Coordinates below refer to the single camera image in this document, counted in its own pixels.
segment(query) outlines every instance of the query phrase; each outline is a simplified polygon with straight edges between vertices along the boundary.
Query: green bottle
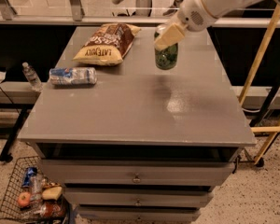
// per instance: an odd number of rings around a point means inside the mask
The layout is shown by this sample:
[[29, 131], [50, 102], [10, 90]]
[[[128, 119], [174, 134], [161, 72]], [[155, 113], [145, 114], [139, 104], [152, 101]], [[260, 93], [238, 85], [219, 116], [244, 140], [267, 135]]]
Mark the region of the green bottle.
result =
[[[161, 24], [157, 26], [155, 32], [155, 38], [157, 38], [166, 29], [166, 24]], [[175, 43], [167, 49], [158, 51], [155, 49], [155, 60], [156, 65], [161, 70], [169, 70], [176, 66], [178, 54], [178, 43]]]

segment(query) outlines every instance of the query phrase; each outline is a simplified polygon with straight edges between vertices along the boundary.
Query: black basket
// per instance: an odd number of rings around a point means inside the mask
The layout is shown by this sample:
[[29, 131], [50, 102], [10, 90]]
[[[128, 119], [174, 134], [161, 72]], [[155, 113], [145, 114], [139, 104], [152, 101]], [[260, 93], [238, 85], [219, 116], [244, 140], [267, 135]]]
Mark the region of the black basket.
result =
[[[41, 218], [40, 216], [37, 215], [34, 215], [33, 217], [23, 217], [30, 210], [20, 210], [19, 205], [17, 203], [17, 199], [20, 193], [23, 192], [21, 184], [24, 179], [26, 169], [28, 167], [36, 167], [37, 172], [39, 174], [42, 174], [37, 167], [38, 161], [39, 158], [37, 156], [17, 159], [17, 162], [15, 164], [15, 167], [9, 179], [7, 191], [5, 193], [5, 196], [3, 198], [0, 207], [0, 219], [16, 220], [18, 222], [33, 222], [33, 221], [41, 221], [41, 220], [48, 221], [47, 218]], [[66, 200], [62, 197], [61, 202], [66, 202]], [[61, 220], [61, 219], [63, 218], [56, 217], [56, 218], [50, 218], [49, 220]]]

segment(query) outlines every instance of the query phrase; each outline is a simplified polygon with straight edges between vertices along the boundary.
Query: drawer knob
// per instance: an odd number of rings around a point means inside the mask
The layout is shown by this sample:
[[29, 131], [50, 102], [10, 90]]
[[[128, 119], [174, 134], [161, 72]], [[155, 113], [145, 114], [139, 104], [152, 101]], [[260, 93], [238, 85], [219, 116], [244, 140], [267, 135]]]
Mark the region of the drawer knob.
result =
[[139, 174], [135, 174], [134, 178], [132, 179], [134, 183], [141, 183], [141, 179], [139, 178]]
[[134, 205], [135, 206], [141, 206], [140, 200], [138, 199], [137, 202]]

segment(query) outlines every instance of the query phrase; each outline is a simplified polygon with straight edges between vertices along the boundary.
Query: red apple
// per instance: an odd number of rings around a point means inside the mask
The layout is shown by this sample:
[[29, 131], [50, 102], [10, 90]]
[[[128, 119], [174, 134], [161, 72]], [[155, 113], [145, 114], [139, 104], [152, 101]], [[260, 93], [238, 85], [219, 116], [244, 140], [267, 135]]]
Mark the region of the red apple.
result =
[[18, 204], [20, 207], [26, 207], [30, 204], [31, 194], [28, 191], [21, 192], [18, 197]]

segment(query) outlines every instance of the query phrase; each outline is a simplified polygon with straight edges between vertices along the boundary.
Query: table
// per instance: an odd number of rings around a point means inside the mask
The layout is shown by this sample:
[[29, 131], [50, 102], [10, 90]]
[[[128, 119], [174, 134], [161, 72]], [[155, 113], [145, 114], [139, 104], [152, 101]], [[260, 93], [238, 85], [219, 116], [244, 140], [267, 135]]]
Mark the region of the table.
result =
[[[57, 67], [85, 66], [71, 60], [96, 29], [78, 27]], [[191, 222], [256, 144], [208, 33], [187, 33], [169, 71], [153, 35], [142, 27], [94, 86], [47, 83], [19, 134], [83, 217]]]

